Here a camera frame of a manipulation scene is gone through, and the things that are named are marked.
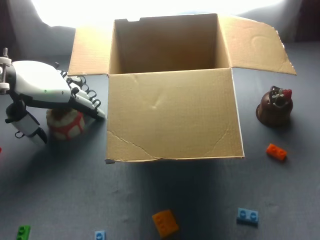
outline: robotic hand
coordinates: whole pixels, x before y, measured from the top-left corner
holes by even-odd
[[[95,99],[96,92],[89,89],[84,77],[69,77],[67,72],[38,61],[11,62],[7,48],[0,57],[0,95],[5,94],[13,100],[6,109],[5,122],[18,130],[16,138],[27,136],[40,145],[47,143],[47,136],[27,106],[72,108],[94,119],[105,118],[100,100]]]

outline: gray table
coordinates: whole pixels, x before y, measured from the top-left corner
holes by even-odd
[[[30,240],[156,240],[151,216],[171,209],[182,240],[315,240],[320,236],[320,43],[286,45],[298,76],[233,69],[245,159],[104,162],[106,123],[91,121],[70,142],[38,149],[5,124],[0,97],[0,239],[31,225]],[[67,66],[68,59],[51,59]],[[108,81],[89,76],[107,111]],[[276,85],[293,90],[291,125],[262,125],[255,110]],[[46,127],[46,110],[29,109]],[[281,164],[265,154],[283,147]],[[259,211],[259,226],[236,224],[237,208]]]

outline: cardboard box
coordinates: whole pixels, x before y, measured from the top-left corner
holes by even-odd
[[[296,74],[273,27],[218,14],[79,28],[69,73],[109,77],[106,158],[151,161],[244,156],[232,68]]]

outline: red-orange lego brick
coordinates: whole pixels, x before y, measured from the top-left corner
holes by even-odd
[[[175,217],[170,210],[158,212],[152,218],[161,238],[165,238],[179,230]]]
[[[276,159],[278,159],[280,161],[284,161],[287,156],[287,152],[285,150],[283,150],[282,148],[280,148],[272,143],[270,143],[270,145],[266,149],[266,153],[275,157]]]

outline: toy block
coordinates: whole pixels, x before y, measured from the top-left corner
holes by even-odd
[[[238,223],[244,223],[249,225],[258,225],[259,214],[257,211],[249,210],[245,208],[238,208],[238,215],[236,216]]]
[[[16,240],[28,240],[31,227],[29,225],[20,226],[16,235]]]
[[[106,240],[106,231],[94,232],[94,240]]]
[[[179,230],[175,217],[170,210],[158,212],[152,216],[152,219],[161,238],[165,238]]]
[[[266,153],[273,156],[274,158],[276,158],[280,161],[284,161],[287,156],[287,152],[285,150],[283,150],[280,147],[277,147],[276,145],[274,145],[272,143],[270,143],[270,145],[266,149]]]

